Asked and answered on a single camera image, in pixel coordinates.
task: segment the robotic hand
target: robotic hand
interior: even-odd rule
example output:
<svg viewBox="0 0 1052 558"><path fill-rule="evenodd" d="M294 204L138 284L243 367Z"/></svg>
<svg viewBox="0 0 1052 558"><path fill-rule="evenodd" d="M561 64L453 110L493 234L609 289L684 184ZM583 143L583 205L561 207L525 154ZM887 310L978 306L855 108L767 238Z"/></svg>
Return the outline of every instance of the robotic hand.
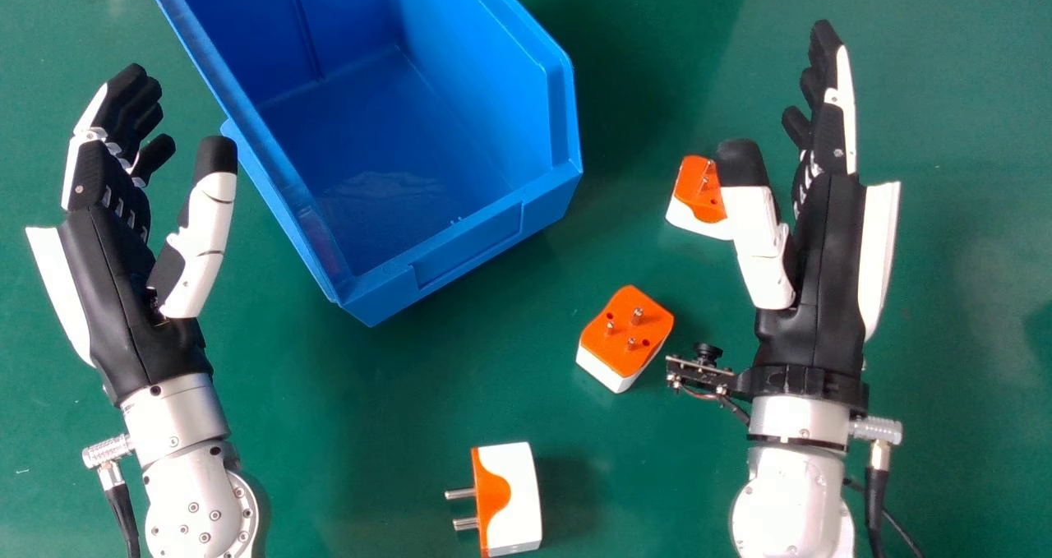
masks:
<svg viewBox="0 0 1052 558"><path fill-rule="evenodd" d="M74 127L58 227L28 227L34 257L74 350L102 376L127 434L83 451L138 557L139 533L118 461L135 453L150 506L154 556L250 556L259 504L239 475L197 316L226 247L237 150L201 142L179 231L156 259L143 188L175 153L168 135L140 143L162 118L161 86L133 64L109 79Z"/></svg>
<svg viewBox="0 0 1052 558"><path fill-rule="evenodd" d="M851 66L830 23L815 23L809 55L801 87L811 117L795 106L782 117L800 150L791 234L755 143L726 141L714 161L684 161L668 219L733 240L757 308L760 348L749 370L733 374L716 366L722 351L697 345L692 361L668 357L668 382L717 400L748 423L755 443L749 480L731 514L741 556L854 555L854 525L841 492L855 437L872 443L866 522L881 557L884 490L902 424L867 416L863 344L887 293L899 184L858 182ZM751 401L751 419L731 398Z"/></svg>

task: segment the metal prong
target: metal prong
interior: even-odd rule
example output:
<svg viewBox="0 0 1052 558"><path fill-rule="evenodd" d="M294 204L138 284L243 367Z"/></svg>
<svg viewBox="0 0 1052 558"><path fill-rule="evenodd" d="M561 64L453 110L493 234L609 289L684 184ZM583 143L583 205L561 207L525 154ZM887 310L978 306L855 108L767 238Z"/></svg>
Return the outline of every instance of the metal prong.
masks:
<svg viewBox="0 0 1052 558"><path fill-rule="evenodd" d="M474 489L457 489L446 491L446 500L460 500L462 498L474 498Z"/></svg>
<svg viewBox="0 0 1052 558"><path fill-rule="evenodd" d="M468 530L478 530L478 529L479 529L478 517L463 517L463 519L453 519L454 532L466 532Z"/></svg>

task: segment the robotic forearm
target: robotic forearm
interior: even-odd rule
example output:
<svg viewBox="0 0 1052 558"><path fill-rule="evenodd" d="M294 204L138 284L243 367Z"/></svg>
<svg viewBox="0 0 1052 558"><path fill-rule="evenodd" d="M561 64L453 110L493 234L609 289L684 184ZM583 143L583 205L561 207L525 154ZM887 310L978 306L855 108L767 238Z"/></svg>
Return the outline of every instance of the robotic forearm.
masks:
<svg viewBox="0 0 1052 558"><path fill-rule="evenodd" d="M82 455L98 472L128 554L139 554L139 536L118 462L134 453L150 500L146 540L155 556L245 556L259 507L226 441L197 321L226 247L237 153L222 137L202 141L179 230L155 259L144 188L175 142L160 135L139 146L161 121L160 97L160 84L139 65L98 91L69 143L65 220L26 234L75 351L101 375L127 425L126 435Z"/></svg>
<svg viewBox="0 0 1052 558"><path fill-rule="evenodd" d="M863 344L876 328L887 293L899 184L858 182L850 62L828 22L815 23L809 56L801 87L812 115L791 106L783 116L800 150L792 232L750 140L724 142L714 161L685 160L668 214L677 226L733 240L756 307L760 347L747 371L716 367L722 352L707 346L692 361L669 357L667 364L673 388L752 403L749 482L731 516L743 557L854 555L854 527L841 498L852 437L873 442L867 479L875 500L867 505L875 517L868 515L867 525L879 555L890 446L902 438L897 422L868 417L862 379ZM688 164L707 172L699 176ZM705 219L684 214L702 205L709 207ZM714 215L712 206L719 207Z"/></svg>

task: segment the blue bin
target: blue bin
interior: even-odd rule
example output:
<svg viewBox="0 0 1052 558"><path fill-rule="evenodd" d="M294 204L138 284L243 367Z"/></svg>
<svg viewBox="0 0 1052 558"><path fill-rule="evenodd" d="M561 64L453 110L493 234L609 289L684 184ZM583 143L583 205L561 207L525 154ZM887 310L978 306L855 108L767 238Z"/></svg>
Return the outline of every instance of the blue bin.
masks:
<svg viewBox="0 0 1052 558"><path fill-rule="evenodd" d="M157 0L329 300L375 325L566 213L566 54L517 0Z"/></svg>

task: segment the robot's right hand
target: robot's right hand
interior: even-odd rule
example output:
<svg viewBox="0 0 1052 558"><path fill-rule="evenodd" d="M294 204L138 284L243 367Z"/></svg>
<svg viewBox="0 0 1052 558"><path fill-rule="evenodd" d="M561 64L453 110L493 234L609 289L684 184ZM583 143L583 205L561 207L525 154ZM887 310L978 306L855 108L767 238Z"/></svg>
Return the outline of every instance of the robot's right hand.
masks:
<svg viewBox="0 0 1052 558"><path fill-rule="evenodd" d="M140 144L163 117L160 97L137 64L103 84L69 141L63 224L26 228L66 336L115 405L167 379L211 373L196 317L226 247L237 153L222 137L201 142L179 231L155 261L143 188L175 142L159 135Z"/></svg>

